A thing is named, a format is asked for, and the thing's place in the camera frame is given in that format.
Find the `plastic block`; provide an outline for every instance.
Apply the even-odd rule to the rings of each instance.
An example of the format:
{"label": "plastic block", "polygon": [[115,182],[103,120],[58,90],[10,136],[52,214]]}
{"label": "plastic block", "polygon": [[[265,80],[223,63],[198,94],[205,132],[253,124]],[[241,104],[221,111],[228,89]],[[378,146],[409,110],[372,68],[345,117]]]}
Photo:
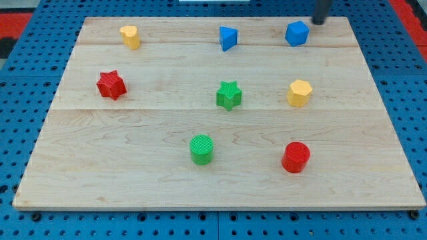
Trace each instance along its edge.
{"label": "plastic block", "polygon": [[114,101],[127,93],[123,79],[117,74],[117,70],[109,73],[101,73],[101,79],[96,83],[102,97],[111,97]]}
{"label": "plastic block", "polygon": [[292,47],[295,47],[306,43],[309,31],[302,21],[291,23],[286,29],[285,39]]}
{"label": "plastic block", "polygon": [[135,50],[141,45],[138,28],[136,26],[124,26],[120,28],[123,43],[130,49]]}
{"label": "plastic block", "polygon": [[214,142],[207,135],[197,135],[189,143],[191,160],[197,165],[206,165],[214,158]]}
{"label": "plastic block", "polygon": [[300,173],[310,158],[310,150],[300,142],[292,142],[286,146],[282,157],[283,168],[290,173]]}
{"label": "plastic block", "polygon": [[227,51],[238,44],[238,30],[229,27],[220,27],[220,44],[222,51]]}
{"label": "plastic block", "polygon": [[221,82],[221,87],[216,92],[216,105],[231,111],[233,107],[242,103],[242,90],[238,88],[238,82]]}
{"label": "plastic block", "polygon": [[286,99],[291,106],[303,107],[310,100],[312,92],[313,89],[309,82],[297,79],[290,84]]}

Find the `red cylinder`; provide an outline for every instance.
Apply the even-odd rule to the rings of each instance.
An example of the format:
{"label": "red cylinder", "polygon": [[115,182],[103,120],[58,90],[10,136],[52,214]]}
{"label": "red cylinder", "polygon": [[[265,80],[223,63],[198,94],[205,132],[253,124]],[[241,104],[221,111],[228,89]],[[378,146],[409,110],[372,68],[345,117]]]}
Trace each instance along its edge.
{"label": "red cylinder", "polygon": [[310,158],[310,150],[300,142],[292,142],[286,146],[282,157],[282,166],[290,173],[300,173]]}

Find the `yellow block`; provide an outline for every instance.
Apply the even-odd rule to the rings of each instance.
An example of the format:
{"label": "yellow block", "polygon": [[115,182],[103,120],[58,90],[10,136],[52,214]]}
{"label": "yellow block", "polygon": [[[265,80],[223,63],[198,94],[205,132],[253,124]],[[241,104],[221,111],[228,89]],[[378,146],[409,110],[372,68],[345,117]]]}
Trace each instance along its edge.
{"label": "yellow block", "polygon": [[123,37],[123,43],[125,43],[130,49],[137,49],[141,45],[138,28],[136,26],[121,27],[120,33]]}
{"label": "yellow block", "polygon": [[289,105],[303,107],[310,100],[312,91],[313,89],[309,82],[297,79],[289,86],[286,98]]}

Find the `blue pegboard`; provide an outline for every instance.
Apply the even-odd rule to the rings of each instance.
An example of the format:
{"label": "blue pegboard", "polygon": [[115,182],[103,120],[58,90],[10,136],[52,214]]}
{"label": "blue pegboard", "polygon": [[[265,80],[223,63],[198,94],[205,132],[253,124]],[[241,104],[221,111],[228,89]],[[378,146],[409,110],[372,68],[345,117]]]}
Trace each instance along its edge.
{"label": "blue pegboard", "polygon": [[[309,16],[313,1],[178,5],[176,0],[42,0],[0,71],[0,239],[426,239],[427,211],[343,213],[18,212],[14,191],[86,16]],[[347,16],[427,196],[427,66],[383,0],[335,0]]]}

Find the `red surface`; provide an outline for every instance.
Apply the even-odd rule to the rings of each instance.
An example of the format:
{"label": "red surface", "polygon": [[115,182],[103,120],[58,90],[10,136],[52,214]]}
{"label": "red surface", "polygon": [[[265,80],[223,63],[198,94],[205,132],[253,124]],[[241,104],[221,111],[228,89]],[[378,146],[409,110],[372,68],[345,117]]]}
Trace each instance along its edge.
{"label": "red surface", "polygon": [[117,70],[109,73],[101,73],[101,79],[96,83],[102,97],[111,97],[114,101],[127,93],[123,79],[117,74]]}
{"label": "red surface", "polygon": [[427,61],[427,32],[421,27],[421,22],[414,15],[412,7],[405,0],[390,0],[390,4],[420,50],[424,60]]}
{"label": "red surface", "polygon": [[300,173],[310,158],[310,150],[300,142],[292,142],[286,146],[282,157],[282,166],[290,173]]}
{"label": "red surface", "polygon": [[18,39],[27,26],[32,13],[0,13],[0,39]]}

